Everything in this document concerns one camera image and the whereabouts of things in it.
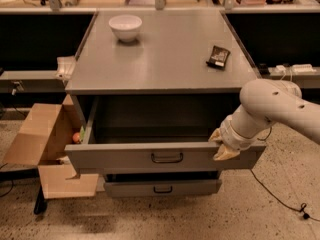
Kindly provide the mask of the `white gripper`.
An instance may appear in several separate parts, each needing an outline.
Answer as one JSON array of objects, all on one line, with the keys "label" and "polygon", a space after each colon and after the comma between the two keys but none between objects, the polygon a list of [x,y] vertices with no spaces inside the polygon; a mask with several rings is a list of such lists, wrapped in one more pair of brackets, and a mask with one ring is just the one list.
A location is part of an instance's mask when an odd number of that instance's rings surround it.
[{"label": "white gripper", "polygon": [[215,161],[232,159],[240,154],[239,151],[247,150],[255,141],[257,128],[254,121],[246,116],[227,116],[216,128],[209,142],[223,142],[217,153],[213,156]]}]

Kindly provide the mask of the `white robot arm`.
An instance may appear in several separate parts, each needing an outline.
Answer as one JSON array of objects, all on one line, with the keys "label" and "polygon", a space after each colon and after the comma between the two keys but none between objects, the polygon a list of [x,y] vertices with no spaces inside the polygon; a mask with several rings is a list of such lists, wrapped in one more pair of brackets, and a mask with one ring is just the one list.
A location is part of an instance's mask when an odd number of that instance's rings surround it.
[{"label": "white robot arm", "polygon": [[303,100],[294,82],[257,79],[242,87],[240,106],[209,137],[209,142],[221,143],[213,159],[223,161],[238,156],[252,146],[260,132],[275,123],[320,143],[320,105]]}]

